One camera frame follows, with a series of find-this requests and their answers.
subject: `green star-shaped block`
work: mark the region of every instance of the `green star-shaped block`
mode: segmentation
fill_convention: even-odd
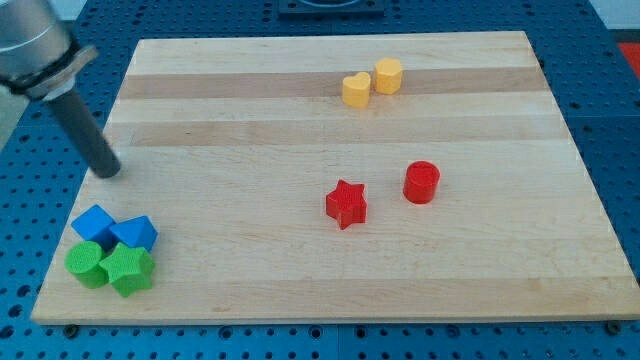
[[[118,243],[113,253],[100,261],[109,282],[122,297],[137,290],[151,289],[151,273],[155,263],[143,247],[130,248]]]

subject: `green cylinder block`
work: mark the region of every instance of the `green cylinder block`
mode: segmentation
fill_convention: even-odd
[[[109,282],[107,272],[99,265],[104,257],[104,250],[98,243],[82,241],[69,250],[64,265],[82,285],[95,289]]]

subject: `red star-shaped block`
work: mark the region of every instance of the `red star-shaped block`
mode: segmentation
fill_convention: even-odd
[[[349,184],[340,179],[335,190],[327,194],[327,215],[338,221],[340,230],[353,223],[364,223],[367,202],[364,200],[364,184]]]

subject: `toy block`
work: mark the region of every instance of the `toy block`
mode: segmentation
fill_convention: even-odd
[[[109,231],[109,227],[115,224],[115,221],[104,209],[99,205],[93,205],[89,210],[78,216],[71,227],[83,239],[93,241],[104,249],[109,251],[116,245],[116,238]]]
[[[364,223],[367,202],[364,200],[364,184],[349,184],[340,179],[336,189],[326,197],[327,215],[338,221],[340,230],[353,223]]]
[[[140,216],[111,225],[109,231],[127,246],[132,248],[143,247],[148,252],[151,252],[153,244],[155,244],[158,237],[158,232],[151,224],[148,216]]]
[[[104,256],[98,243],[82,241],[69,250],[64,266],[84,287],[96,289],[108,282],[107,272],[99,265]]]
[[[402,86],[402,64],[397,59],[384,58],[378,61],[373,70],[376,92],[391,95]]]
[[[359,72],[342,80],[342,101],[355,108],[365,108],[369,104],[371,93],[371,76]]]
[[[155,262],[143,247],[130,248],[118,243],[113,253],[100,261],[109,277],[109,283],[122,296],[128,297],[138,290],[151,289],[151,273]]]
[[[433,200],[440,181],[440,170],[430,162],[416,161],[407,168],[402,192],[414,204]]]

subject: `wooden board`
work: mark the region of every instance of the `wooden board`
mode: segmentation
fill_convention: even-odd
[[[341,79],[399,58],[405,83],[344,106]],[[627,319],[640,290],[522,32],[144,40],[106,129],[124,168],[70,215],[147,214],[154,288],[120,298],[64,271],[42,324]],[[402,195],[410,162],[442,178]],[[367,224],[324,196],[366,184]]]

